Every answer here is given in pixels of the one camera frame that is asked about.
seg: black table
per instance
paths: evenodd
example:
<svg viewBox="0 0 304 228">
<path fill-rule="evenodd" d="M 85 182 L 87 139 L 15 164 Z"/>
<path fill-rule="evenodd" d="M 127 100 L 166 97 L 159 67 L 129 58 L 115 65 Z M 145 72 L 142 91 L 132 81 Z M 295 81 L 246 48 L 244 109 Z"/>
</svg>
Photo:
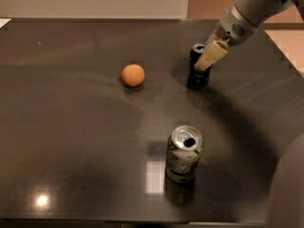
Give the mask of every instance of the black table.
<svg viewBox="0 0 304 228">
<path fill-rule="evenodd" d="M 261 29 L 213 66 L 208 87 L 188 89 L 190 48 L 215 24 L 15 20 L 1 30 L 0 219 L 262 223 L 277 160 L 304 127 L 304 80 Z M 130 63 L 145 70 L 140 87 L 120 81 Z M 185 186 L 164 175 L 182 124 L 205 142 Z"/>
</svg>

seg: silver can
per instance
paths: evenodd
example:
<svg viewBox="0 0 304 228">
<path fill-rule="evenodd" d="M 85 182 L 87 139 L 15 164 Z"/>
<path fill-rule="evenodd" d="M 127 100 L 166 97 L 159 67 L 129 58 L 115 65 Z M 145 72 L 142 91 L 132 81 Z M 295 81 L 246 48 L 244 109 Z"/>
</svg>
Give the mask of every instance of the silver can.
<svg viewBox="0 0 304 228">
<path fill-rule="evenodd" d="M 186 183 L 195 177 L 203 142 L 196 128 L 181 125 L 168 139 L 165 172 L 169 179 Z"/>
</svg>

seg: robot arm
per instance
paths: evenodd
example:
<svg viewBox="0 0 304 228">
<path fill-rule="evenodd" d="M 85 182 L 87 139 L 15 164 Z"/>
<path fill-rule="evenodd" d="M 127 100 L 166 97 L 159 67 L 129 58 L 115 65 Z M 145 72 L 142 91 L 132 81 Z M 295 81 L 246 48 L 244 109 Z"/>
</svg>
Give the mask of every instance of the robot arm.
<svg viewBox="0 0 304 228">
<path fill-rule="evenodd" d="M 278 14 L 293 4 L 304 17 L 301 8 L 304 0 L 237 0 L 219 19 L 217 27 L 207 41 L 204 54 L 195 67 L 205 70 L 228 53 L 228 47 L 245 42 L 269 17 Z"/>
</svg>

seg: white wall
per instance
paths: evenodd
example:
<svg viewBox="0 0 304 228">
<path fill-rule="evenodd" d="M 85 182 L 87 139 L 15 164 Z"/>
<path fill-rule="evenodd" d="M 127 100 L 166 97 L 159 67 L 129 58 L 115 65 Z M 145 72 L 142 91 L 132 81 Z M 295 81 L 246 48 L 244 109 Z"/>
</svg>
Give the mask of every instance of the white wall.
<svg viewBox="0 0 304 228">
<path fill-rule="evenodd" d="M 188 0 L 0 0 L 0 17 L 186 18 Z"/>
</svg>

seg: can top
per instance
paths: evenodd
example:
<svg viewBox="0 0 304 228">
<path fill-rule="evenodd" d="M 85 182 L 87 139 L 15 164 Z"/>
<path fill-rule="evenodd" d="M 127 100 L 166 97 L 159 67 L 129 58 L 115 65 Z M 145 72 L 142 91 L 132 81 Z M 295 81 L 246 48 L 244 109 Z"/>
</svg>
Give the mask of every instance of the can top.
<svg viewBox="0 0 304 228">
<path fill-rule="evenodd" d="M 202 137 L 195 127 L 181 125 L 173 130 L 172 141 L 181 150 L 193 151 L 201 146 Z"/>
<path fill-rule="evenodd" d="M 201 44 L 201 43 L 196 43 L 192 46 L 192 49 L 199 53 L 202 54 L 205 51 L 205 45 Z"/>
</svg>

